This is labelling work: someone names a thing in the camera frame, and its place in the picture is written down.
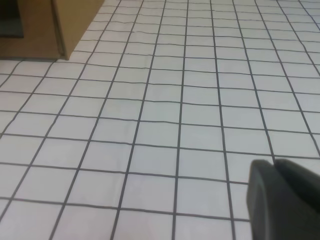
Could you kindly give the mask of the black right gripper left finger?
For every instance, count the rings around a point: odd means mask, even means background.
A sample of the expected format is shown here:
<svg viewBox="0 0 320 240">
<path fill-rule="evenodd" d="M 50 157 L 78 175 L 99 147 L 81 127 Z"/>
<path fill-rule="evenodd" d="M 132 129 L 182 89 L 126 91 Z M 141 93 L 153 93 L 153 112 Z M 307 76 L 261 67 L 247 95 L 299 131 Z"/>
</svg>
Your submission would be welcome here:
<svg viewBox="0 0 320 240">
<path fill-rule="evenodd" d="M 295 212 L 294 194 L 275 168 L 266 160 L 251 163 L 246 196 L 254 240 L 318 240 L 320 224 L 307 225 Z"/>
</svg>

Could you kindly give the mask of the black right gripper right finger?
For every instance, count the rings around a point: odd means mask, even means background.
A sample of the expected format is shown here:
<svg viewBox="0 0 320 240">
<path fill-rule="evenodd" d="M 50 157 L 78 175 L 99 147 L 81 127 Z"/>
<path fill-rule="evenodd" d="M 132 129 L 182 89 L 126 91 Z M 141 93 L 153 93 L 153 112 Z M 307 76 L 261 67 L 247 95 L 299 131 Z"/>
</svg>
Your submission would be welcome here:
<svg viewBox="0 0 320 240">
<path fill-rule="evenodd" d="M 287 159 L 277 159 L 274 166 L 293 193 L 294 211 L 307 225 L 319 225 L 320 176 Z"/>
</svg>

